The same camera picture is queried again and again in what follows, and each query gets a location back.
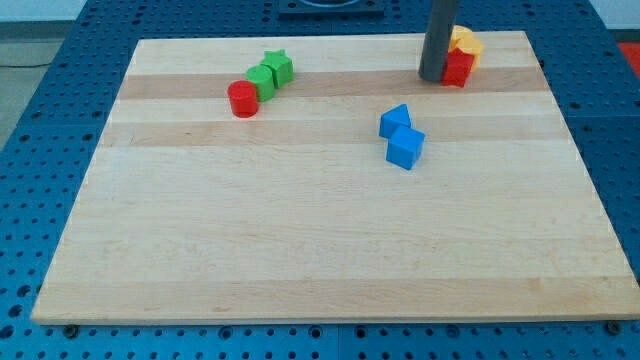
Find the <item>wooden cutting board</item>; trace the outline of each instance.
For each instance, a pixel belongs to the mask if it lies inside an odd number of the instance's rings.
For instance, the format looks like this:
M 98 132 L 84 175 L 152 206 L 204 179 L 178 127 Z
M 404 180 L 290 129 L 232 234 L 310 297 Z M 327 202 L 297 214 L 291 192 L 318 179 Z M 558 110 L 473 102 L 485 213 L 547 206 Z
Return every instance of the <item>wooden cutting board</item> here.
M 522 32 L 464 89 L 422 35 L 138 44 L 32 317 L 42 324 L 621 319 L 640 290 Z M 284 48 L 248 120 L 226 88 Z M 406 103 L 428 143 L 385 161 Z

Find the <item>blue block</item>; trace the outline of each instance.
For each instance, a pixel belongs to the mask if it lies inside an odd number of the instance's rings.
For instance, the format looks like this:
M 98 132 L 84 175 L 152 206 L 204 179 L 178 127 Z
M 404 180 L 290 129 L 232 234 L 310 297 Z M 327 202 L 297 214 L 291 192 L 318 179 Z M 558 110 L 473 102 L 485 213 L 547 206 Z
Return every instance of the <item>blue block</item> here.
M 382 114 L 380 117 L 379 135 L 389 139 L 399 126 L 411 127 L 411 117 L 409 117 L 407 104 L 396 106 Z
M 420 155 L 425 135 L 404 126 L 398 127 L 387 143 L 387 161 L 411 170 Z

